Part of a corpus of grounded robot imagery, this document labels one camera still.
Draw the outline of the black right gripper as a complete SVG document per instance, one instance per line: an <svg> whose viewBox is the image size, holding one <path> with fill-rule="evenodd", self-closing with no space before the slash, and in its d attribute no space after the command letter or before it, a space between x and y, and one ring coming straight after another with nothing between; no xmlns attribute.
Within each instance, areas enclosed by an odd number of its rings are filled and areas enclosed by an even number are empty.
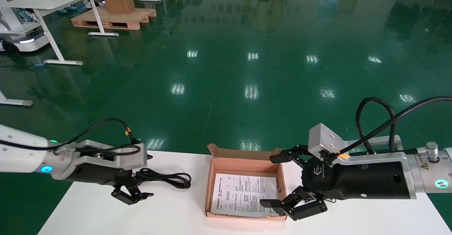
<svg viewBox="0 0 452 235"><path fill-rule="evenodd" d="M329 167L297 144L271 155L273 164L293 161L302 167L302 185L283 200L261 199L294 221L328 211L325 199L412 199L412 177L405 155L355 156Z"/></svg>

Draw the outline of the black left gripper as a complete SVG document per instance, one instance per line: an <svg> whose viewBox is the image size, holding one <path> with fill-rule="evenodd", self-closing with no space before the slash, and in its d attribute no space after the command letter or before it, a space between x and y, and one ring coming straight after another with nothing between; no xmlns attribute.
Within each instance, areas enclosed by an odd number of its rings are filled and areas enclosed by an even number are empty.
<svg viewBox="0 0 452 235"><path fill-rule="evenodd" d="M142 193L139 186L143 182L135 179L131 170L110 168L95 164L81 164L66 178L71 182L86 182L114 187L111 196L127 205L133 205L140 200L154 196L153 193Z"/></svg>

